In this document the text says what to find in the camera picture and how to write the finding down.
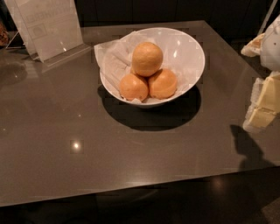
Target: white bowl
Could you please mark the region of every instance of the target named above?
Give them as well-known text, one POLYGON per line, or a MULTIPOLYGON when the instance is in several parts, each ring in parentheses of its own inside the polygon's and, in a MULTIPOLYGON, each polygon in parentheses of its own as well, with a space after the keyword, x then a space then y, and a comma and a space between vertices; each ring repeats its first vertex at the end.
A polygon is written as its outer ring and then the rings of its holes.
POLYGON ((119 101, 141 108, 156 107, 180 97, 196 84, 205 67, 205 54, 200 44, 190 35, 169 28, 134 31, 99 49, 100 51, 95 48, 95 55, 97 54, 97 62, 101 68, 103 86, 119 101), (162 68, 169 68, 177 75, 177 91, 168 99, 159 100, 148 97, 140 102, 139 100, 127 101, 120 96, 118 83, 125 74, 130 72, 134 48, 144 41, 153 42, 162 49, 164 53, 162 68))

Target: table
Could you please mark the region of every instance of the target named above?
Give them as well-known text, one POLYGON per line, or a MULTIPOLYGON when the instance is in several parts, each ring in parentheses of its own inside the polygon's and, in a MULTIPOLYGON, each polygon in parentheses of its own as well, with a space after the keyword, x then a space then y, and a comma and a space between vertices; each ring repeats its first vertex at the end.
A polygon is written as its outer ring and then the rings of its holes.
POLYGON ((58 66, 0 51, 0 205, 51 200, 280 165, 280 122, 241 126, 259 74, 206 22, 82 28, 90 46, 148 27, 195 37, 197 85, 160 108, 112 98, 93 48, 58 66))

